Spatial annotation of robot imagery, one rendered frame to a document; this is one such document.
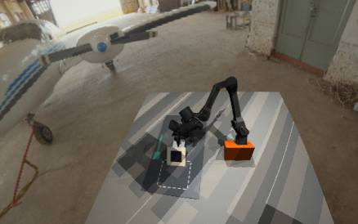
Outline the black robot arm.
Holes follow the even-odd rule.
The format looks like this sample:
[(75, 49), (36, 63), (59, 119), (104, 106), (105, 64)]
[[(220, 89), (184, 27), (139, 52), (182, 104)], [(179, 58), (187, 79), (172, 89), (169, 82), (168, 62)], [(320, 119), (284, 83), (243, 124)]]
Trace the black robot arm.
[[(221, 81), (213, 85), (213, 89), (208, 96), (208, 100), (199, 113), (194, 113), (189, 106), (179, 112), (179, 115), (182, 117), (181, 126), (186, 124), (187, 121), (187, 127), (191, 131), (194, 131), (196, 128), (202, 130), (204, 125), (199, 121), (199, 119), (203, 122), (209, 120), (213, 102), (215, 101), (217, 94), (224, 87), (229, 92), (230, 102), (234, 115), (234, 119), (231, 121), (231, 123), (233, 129), (237, 133), (237, 136), (235, 137), (235, 143), (237, 146), (247, 145), (249, 130), (245, 127), (245, 121), (240, 115), (239, 99), (237, 95), (237, 79), (234, 76), (231, 76), (227, 80)], [(191, 121), (189, 121), (190, 119)]]

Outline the cream square tile with dark centre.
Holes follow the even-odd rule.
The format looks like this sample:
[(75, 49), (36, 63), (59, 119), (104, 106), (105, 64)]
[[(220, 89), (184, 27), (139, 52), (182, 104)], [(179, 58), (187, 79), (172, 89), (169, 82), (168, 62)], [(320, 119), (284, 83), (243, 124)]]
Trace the cream square tile with dark centre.
[(186, 148), (167, 146), (167, 164), (170, 166), (186, 166)]

